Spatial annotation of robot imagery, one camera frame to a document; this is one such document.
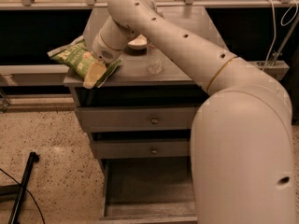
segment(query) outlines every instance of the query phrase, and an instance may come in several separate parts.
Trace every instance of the black tripod leg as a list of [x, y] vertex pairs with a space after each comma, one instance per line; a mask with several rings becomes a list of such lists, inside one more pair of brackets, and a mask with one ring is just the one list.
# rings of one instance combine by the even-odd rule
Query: black tripod leg
[[30, 177], [30, 174], [32, 171], [32, 167], [34, 165], [34, 162], [38, 162], [38, 161], [39, 161], [38, 155], [34, 152], [31, 152], [29, 155], [27, 164], [26, 164], [24, 174], [21, 179], [21, 185], [19, 187], [19, 192], [16, 197], [15, 203], [13, 205], [11, 215], [10, 215], [10, 220], [9, 220], [8, 224], [16, 224], [18, 222], [18, 215], [19, 215], [19, 212], [21, 211], [21, 203], [23, 201], [24, 194], [27, 189], [27, 184], [28, 184], [29, 177]]

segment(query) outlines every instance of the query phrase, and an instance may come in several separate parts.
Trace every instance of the floor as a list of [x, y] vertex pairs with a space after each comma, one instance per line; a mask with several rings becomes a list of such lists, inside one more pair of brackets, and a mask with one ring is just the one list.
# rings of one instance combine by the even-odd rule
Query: floor
[[[0, 114], [0, 168], [21, 181], [29, 153], [35, 151], [40, 161], [34, 164], [28, 189], [46, 223], [96, 223], [103, 174], [93, 158], [87, 135], [80, 129], [72, 99], [16, 99], [12, 103], [6, 113]], [[299, 124], [293, 126], [293, 141], [298, 172]], [[8, 184], [13, 181], [1, 173], [0, 185]], [[12, 205], [13, 202], [0, 203], [1, 224], [9, 220]], [[28, 195], [20, 223], [42, 223]]]

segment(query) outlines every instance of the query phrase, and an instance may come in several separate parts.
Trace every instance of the concrete floor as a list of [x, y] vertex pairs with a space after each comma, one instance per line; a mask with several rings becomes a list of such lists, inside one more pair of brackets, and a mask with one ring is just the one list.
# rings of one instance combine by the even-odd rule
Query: concrete floor
[[[28, 189], [36, 197], [46, 223], [98, 221], [104, 178], [93, 158], [88, 137], [80, 129], [71, 98], [30, 100], [26, 104], [13, 101], [7, 112], [0, 114], [0, 141], [0, 168], [18, 181], [21, 181], [29, 153], [35, 151], [40, 156]], [[298, 174], [299, 124], [293, 126], [293, 141]], [[0, 173], [0, 186], [8, 184], [13, 181]], [[12, 205], [13, 202], [0, 203], [1, 224], [9, 220]], [[20, 222], [42, 223], [28, 195]]]

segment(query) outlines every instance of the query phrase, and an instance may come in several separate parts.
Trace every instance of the chip bag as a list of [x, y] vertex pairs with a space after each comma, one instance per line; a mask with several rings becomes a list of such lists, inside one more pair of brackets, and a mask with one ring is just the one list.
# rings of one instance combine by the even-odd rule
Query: chip bag
[[84, 79], [83, 87], [87, 89], [101, 87], [120, 63], [120, 60], [117, 60], [112, 64], [105, 64], [96, 59], [87, 50], [83, 36], [78, 37], [68, 45], [48, 52], [48, 55], [55, 62], [74, 69]]

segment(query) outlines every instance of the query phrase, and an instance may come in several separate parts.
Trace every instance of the cord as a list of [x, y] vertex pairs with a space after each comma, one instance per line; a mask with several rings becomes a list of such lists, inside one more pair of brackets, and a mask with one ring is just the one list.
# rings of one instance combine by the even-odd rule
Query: cord
[[272, 44], [271, 44], [271, 47], [268, 51], [268, 54], [267, 54], [267, 57], [265, 59], [265, 63], [263, 65], [263, 70], [265, 69], [265, 67], [268, 65], [268, 60], [269, 60], [269, 57], [270, 57], [270, 53], [271, 53], [271, 50], [274, 46], [274, 43], [277, 39], [277, 25], [276, 25], [276, 16], [275, 16], [275, 9], [274, 9], [274, 4], [273, 4], [273, 1], [272, 0], [268, 0], [271, 4], [271, 7], [272, 7], [272, 19], [273, 19], [273, 30], [274, 30], [274, 36], [273, 36], [273, 41], [272, 41]]
[[[22, 187], [22, 184], [21, 184], [21, 183], [19, 183], [15, 178], [13, 178], [11, 175], [9, 175], [7, 172], [5, 172], [2, 168], [0, 168], [0, 171], [3, 172], [3, 173], [4, 173], [5, 175], [7, 175], [8, 177], [10, 177], [12, 180], [14, 180], [18, 185], [20, 185], [20, 186]], [[42, 212], [41, 212], [41, 210], [40, 210], [40, 208], [39, 208], [39, 206], [38, 206], [38, 204], [37, 204], [37, 201], [36, 201], [34, 195], [33, 195], [28, 189], [26, 189], [26, 191], [27, 191], [27, 192], [30, 194], [30, 196], [32, 197], [34, 203], [36, 204], [36, 207], [37, 207], [37, 209], [38, 209], [38, 212], [39, 212], [39, 214], [40, 214], [40, 216], [41, 216], [41, 218], [42, 218], [42, 220], [43, 220], [43, 223], [45, 224], [45, 223], [46, 223], [46, 222], [45, 222], [45, 218], [44, 218], [44, 216], [43, 216], [43, 214], [42, 214]]]
[[[281, 26], [289, 25], [290, 22], [293, 21], [293, 19], [296, 17], [296, 15], [297, 15], [297, 13], [298, 13], [298, 8], [299, 8], [298, 3], [297, 3], [296, 0], [292, 0], [292, 1], [293, 1], [294, 3], [293, 3], [293, 4], [289, 7], [289, 9], [285, 12], [285, 14], [283, 15], [283, 17], [282, 17], [282, 19], [281, 19], [281, 21], [280, 21], [280, 25], [281, 25]], [[292, 7], [293, 7], [294, 5], [296, 5], [296, 11], [295, 11], [295, 13], [293, 14], [292, 18], [291, 18], [287, 23], [283, 23], [283, 20], [284, 20], [285, 16], [288, 14], [288, 12], [292, 9]]]

